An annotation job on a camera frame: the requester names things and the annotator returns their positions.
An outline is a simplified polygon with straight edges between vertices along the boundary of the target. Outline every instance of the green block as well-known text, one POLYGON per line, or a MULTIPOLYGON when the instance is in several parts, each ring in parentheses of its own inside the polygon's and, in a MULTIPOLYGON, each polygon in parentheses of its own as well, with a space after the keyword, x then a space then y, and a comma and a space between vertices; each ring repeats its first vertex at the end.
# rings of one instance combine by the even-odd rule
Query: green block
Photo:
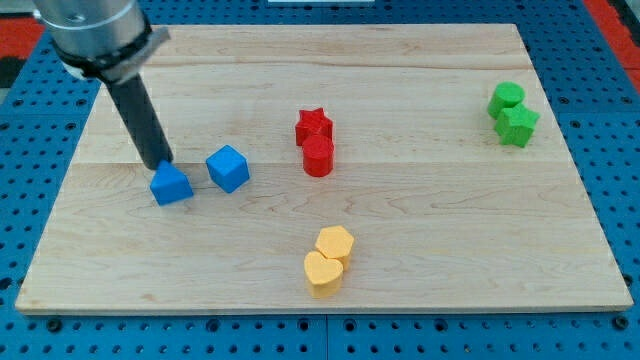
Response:
POLYGON ((494 127, 500 136, 500 144, 525 147, 533 135, 540 114, 518 104, 500 111, 494 127))
POLYGON ((497 119, 500 111, 505 108, 512 108, 524 100, 524 90, 520 85, 512 82, 503 82, 496 86, 491 96, 491 102, 487 112, 492 118, 497 119))

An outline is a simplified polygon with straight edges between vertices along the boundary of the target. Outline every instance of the blue cube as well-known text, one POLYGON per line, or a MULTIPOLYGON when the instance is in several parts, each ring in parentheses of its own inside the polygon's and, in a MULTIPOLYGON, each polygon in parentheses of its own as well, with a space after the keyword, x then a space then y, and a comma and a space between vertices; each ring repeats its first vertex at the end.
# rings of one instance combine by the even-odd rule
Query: blue cube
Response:
POLYGON ((158 165, 149 187, 160 206, 193 196, 187 176, 164 160, 158 165))
POLYGON ((209 156, 207 168, 211 180, 228 194, 249 180, 247 159, 229 145, 209 156))

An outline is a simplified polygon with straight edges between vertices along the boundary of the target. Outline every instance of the wood grain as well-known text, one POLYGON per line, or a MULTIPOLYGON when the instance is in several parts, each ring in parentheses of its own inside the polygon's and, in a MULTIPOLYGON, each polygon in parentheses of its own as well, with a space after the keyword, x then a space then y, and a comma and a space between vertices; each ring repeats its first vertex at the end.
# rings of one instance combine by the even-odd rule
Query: wood grain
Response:
POLYGON ((189 26, 143 71, 193 199, 160 208, 101 90, 16 307, 25 314, 611 311, 633 301, 513 25, 189 26), (542 114, 526 149, 486 113, 500 81, 542 114), (297 110, 336 164, 307 176, 297 110), (243 152, 232 195, 204 159, 243 152), (356 237, 312 299, 319 230, 356 237))

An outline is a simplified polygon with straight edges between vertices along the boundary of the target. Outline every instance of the toy block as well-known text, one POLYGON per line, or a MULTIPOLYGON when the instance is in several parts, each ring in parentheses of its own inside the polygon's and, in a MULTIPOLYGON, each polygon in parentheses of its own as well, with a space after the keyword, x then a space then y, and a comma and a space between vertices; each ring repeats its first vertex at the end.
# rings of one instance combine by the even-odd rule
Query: toy block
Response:
POLYGON ((313 298, 331 296, 342 286, 342 263, 327 259, 317 251, 311 251, 304 258, 304 273, 307 277, 307 290, 313 298))
POLYGON ((316 250, 327 259, 335 259, 342 263, 344 271, 349 270, 351 249, 355 238, 342 226, 331 226, 320 230, 316 240, 316 250))
POLYGON ((302 167, 307 174, 323 177, 333 170, 333 141, 324 135, 311 135, 302 144, 302 167))
POLYGON ((193 196, 187 176, 165 160, 158 164, 149 187, 160 206, 193 196))
POLYGON ((209 156, 206 162, 211 180, 228 194, 249 180, 247 159, 229 145, 209 156))
POLYGON ((296 145, 302 146, 311 135, 324 135, 333 140, 333 121, 324 115, 324 109, 300 110, 296 124, 296 145))
POLYGON ((536 128, 540 114, 518 104, 500 111, 495 130, 500 135, 500 144, 525 147, 536 128))
POLYGON ((502 109, 512 108, 520 104, 524 97, 525 93, 520 85, 508 81, 500 83, 496 86, 491 96, 487 112, 492 118, 498 119, 502 109))

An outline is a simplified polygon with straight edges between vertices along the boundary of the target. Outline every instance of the yellow heart block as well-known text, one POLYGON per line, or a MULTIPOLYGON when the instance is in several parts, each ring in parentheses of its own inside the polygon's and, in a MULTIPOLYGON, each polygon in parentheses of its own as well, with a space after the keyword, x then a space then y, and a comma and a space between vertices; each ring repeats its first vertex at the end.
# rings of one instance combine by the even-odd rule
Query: yellow heart block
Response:
POLYGON ((327 259, 317 251, 309 252, 304 258, 307 289, 316 299, 331 296, 340 290, 343 271, 340 261, 327 259))
POLYGON ((327 259, 336 259, 342 263, 344 270, 349 270, 351 249, 355 238, 342 226, 331 226, 320 230, 316 240, 316 250, 327 259))

